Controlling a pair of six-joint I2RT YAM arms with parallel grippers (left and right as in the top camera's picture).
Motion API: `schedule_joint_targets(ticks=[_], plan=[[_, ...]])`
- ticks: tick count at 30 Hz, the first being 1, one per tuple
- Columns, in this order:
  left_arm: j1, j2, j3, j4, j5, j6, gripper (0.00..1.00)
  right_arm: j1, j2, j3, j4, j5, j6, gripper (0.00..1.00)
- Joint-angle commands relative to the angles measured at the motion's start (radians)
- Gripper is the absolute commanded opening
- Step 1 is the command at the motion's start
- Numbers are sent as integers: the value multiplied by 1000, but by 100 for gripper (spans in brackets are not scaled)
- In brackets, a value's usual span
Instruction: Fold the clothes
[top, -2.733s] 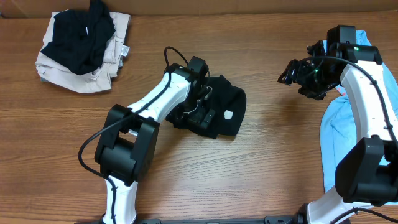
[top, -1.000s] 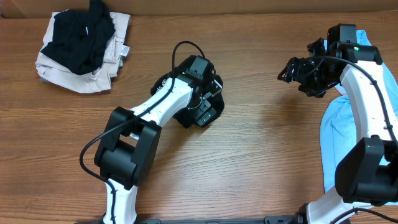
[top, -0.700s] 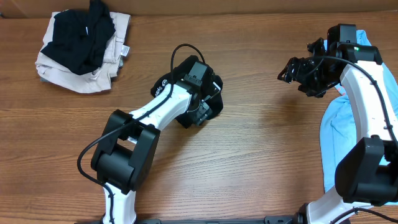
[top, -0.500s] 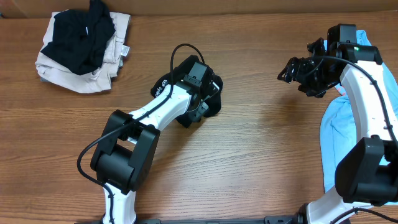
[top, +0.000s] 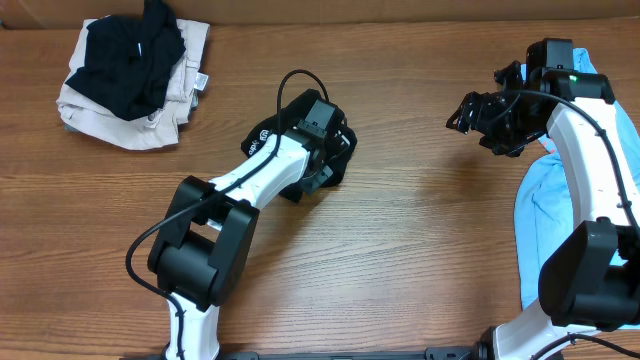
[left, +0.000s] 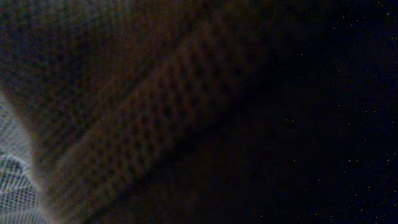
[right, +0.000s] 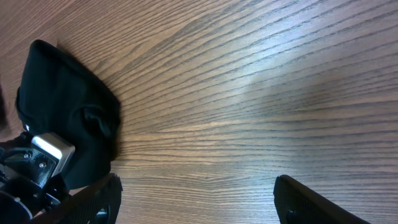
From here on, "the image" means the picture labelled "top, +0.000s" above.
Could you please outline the black polo shirt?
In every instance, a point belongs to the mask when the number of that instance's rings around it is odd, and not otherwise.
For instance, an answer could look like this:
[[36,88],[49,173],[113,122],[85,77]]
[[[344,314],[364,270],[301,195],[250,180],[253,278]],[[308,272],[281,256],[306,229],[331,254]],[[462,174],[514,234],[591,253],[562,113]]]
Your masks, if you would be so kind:
[[[241,151],[248,157],[255,155],[265,147],[272,135],[279,135],[282,140],[295,140],[304,148],[306,138],[299,132],[300,128],[335,133],[339,127],[348,127],[345,113],[337,105],[324,100],[319,91],[308,89],[284,107],[279,114],[256,125],[241,142]],[[350,128],[350,160],[356,145],[355,132]],[[298,180],[286,186],[279,194],[297,203],[306,193],[302,191]]]

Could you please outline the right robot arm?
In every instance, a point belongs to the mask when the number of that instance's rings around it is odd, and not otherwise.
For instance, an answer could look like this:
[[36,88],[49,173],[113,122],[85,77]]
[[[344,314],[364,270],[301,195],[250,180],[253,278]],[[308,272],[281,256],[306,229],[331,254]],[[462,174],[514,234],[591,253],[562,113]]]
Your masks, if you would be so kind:
[[498,90],[471,92],[447,120],[476,131],[496,155],[516,157],[547,137],[572,202],[573,229],[543,263],[537,298],[490,328],[471,359],[558,359],[579,340],[639,322],[639,192],[620,142],[608,78],[576,69],[569,39],[545,38],[494,74]]

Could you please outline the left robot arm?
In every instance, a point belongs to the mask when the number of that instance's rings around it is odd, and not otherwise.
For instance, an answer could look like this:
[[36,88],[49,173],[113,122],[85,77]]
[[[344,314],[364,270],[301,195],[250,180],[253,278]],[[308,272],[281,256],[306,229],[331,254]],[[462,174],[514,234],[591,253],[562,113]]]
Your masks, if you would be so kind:
[[176,189],[147,260],[166,299],[164,359],[215,359],[217,324],[244,270],[261,210],[276,196],[299,202],[343,178],[356,138],[335,104],[303,94],[259,124],[247,159],[230,173],[194,176]]

